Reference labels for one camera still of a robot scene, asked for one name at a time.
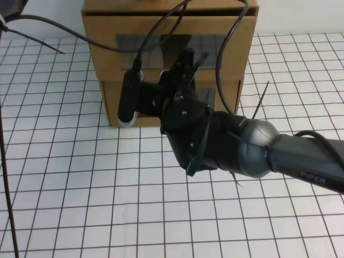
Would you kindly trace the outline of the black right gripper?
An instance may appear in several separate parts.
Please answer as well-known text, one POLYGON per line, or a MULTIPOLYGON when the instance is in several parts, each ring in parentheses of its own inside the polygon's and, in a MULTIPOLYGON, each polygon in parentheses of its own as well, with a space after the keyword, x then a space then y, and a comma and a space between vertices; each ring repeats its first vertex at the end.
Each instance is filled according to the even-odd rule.
POLYGON ((205 161, 212 109, 199 101, 193 81, 209 53, 202 53, 195 64, 194 54, 192 48, 181 50, 177 59, 181 74, 165 70, 158 83, 141 82, 138 100, 140 113, 160 119, 160 131, 188 176, 215 169, 205 161))

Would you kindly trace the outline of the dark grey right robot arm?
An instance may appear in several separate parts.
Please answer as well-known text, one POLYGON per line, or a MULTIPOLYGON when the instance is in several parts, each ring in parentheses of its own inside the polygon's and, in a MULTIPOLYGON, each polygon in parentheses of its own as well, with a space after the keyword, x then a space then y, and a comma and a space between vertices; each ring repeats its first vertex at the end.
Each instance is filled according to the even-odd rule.
POLYGON ((159 82, 140 81, 137 107, 160 119, 176 160, 188 176, 221 169, 252 178, 278 172, 343 193, 343 141, 314 131, 281 134, 269 122, 215 111, 202 102, 195 75, 207 58, 181 52, 159 82))

